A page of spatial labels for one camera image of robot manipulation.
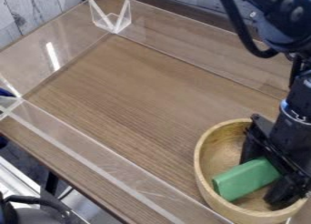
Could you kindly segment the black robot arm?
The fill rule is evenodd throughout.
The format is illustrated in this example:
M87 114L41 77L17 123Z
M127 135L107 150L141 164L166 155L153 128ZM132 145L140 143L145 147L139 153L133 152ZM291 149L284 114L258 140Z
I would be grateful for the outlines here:
M311 0L247 0L260 10L263 41L292 57L290 93L275 121L251 116L240 161L267 158L280 174L264 194L274 207L287 207L311 193Z

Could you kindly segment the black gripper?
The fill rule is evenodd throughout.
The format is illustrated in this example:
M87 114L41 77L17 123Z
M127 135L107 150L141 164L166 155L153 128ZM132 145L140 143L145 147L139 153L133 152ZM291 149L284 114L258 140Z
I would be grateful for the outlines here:
M264 201L275 208L286 208L311 191L311 117L296 112L283 100L275 123L259 114L250 119L239 163L267 158L280 178Z

